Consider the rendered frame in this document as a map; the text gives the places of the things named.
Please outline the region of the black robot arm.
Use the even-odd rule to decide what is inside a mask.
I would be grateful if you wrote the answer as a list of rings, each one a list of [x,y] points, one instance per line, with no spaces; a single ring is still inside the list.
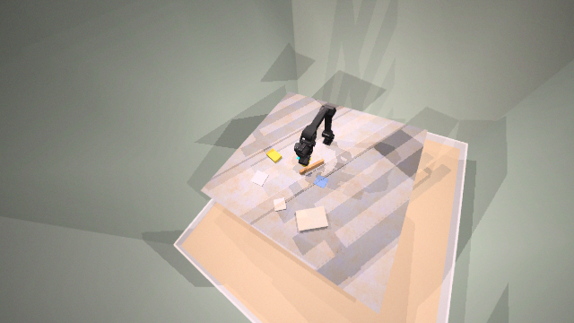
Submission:
[[[300,136],[300,142],[294,145],[295,153],[300,157],[304,158],[315,143],[317,138],[317,129],[319,128],[322,121],[325,119],[325,130],[322,132],[322,137],[325,138],[323,144],[330,145],[335,139],[335,135],[332,127],[332,117],[336,113],[336,107],[329,105],[322,106],[312,121],[312,123],[302,130]],[[305,138],[305,139],[302,139]]]

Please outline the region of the tan wooden bar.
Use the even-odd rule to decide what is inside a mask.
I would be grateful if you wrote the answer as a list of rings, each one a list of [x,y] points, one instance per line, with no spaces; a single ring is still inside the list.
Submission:
[[[316,162],[310,164],[308,167],[306,167],[306,168],[300,170],[300,175],[303,175],[303,174],[305,174],[306,172],[308,172],[308,171],[310,171],[310,170],[313,170],[313,169],[315,169],[316,167],[318,167],[318,166],[320,166],[320,165],[322,165],[322,164],[324,164],[324,159],[321,159],[321,160],[319,160],[319,161],[316,161]]]

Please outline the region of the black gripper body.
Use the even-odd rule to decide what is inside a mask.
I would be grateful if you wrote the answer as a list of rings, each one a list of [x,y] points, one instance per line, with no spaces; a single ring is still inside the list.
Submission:
[[[313,146],[315,147],[315,145],[316,145],[316,141],[315,141]],[[306,156],[304,158],[299,158],[299,164],[308,166],[309,156],[312,154],[312,151],[313,151],[313,147],[311,149],[309,149],[309,152],[306,154]]]

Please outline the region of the yellow rectangular block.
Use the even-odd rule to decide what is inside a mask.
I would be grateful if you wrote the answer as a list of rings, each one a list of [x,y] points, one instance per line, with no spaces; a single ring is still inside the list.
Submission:
[[[282,156],[274,149],[271,149],[266,155],[275,163],[282,159]]]

